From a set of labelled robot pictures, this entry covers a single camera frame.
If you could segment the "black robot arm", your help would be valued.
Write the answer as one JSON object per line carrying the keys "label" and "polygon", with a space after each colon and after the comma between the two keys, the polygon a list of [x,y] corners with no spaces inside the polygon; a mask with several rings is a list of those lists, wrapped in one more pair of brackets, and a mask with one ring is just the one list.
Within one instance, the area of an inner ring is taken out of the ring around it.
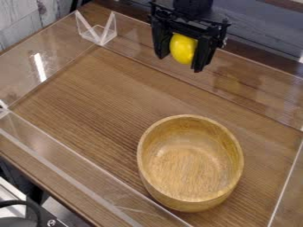
{"label": "black robot arm", "polygon": [[153,51],[164,59],[172,51],[169,43],[175,34],[196,41],[191,69],[199,73],[211,63],[215,50],[227,42],[228,18],[212,10],[213,0],[151,0],[151,37]]}

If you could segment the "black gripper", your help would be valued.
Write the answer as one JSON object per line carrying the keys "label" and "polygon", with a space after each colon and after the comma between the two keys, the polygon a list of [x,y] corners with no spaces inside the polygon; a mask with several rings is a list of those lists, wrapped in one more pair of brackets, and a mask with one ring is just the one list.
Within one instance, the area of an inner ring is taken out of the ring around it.
{"label": "black gripper", "polygon": [[213,0],[151,0],[151,35],[155,54],[164,59],[171,53],[172,30],[183,35],[200,32],[191,69],[199,73],[211,63],[215,49],[224,48],[228,18],[213,9]]}

